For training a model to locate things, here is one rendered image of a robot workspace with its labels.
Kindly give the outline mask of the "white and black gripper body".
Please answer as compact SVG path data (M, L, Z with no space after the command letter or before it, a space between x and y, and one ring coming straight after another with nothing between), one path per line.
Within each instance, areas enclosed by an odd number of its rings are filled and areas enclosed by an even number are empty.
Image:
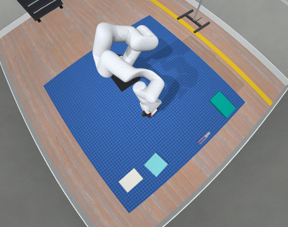
M141 109L144 110L147 114L150 112L148 111L149 107L140 103Z

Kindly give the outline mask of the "dark blue work mat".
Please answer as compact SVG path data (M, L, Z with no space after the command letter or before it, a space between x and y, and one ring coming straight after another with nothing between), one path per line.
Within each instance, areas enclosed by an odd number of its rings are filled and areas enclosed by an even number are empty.
M44 85L68 129L104 182L130 213L188 161L232 118L245 101L196 53L150 15L158 46L141 51L134 68L164 81L161 104L142 117L133 85L121 92L101 76L92 51ZM236 108L225 118L209 100L220 91ZM201 144L198 140L210 132ZM157 153L167 166L156 177L144 164ZM143 178L127 192L119 181L133 168Z

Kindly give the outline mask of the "teal flat rectangular block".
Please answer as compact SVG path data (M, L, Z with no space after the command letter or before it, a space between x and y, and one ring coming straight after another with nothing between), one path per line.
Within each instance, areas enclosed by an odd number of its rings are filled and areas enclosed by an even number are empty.
M230 101L218 91L209 102L225 117L227 118L235 109Z

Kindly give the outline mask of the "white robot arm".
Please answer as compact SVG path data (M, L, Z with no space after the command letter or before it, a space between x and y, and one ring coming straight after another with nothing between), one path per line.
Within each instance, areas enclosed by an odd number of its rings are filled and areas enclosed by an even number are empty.
M110 50L112 41L125 42L128 45L123 56L118 56ZM150 113L162 103L158 97L164 87L164 81L155 72L134 68L132 65L141 51L155 49L158 42L155 34L144 25L134 28L103 22L97 26L92 51L97 71L101 76L110 78L114 74L123 82L129 82L136 77L145 77L151 81L148 87L142 81L133 85L137 98L141 104L149 107Z

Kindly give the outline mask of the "light blue flat square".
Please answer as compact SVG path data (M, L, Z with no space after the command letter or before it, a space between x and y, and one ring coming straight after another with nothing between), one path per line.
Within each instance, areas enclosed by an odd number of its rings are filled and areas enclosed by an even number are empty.
M144 165L157 177L167 163L157 153L154 153Z

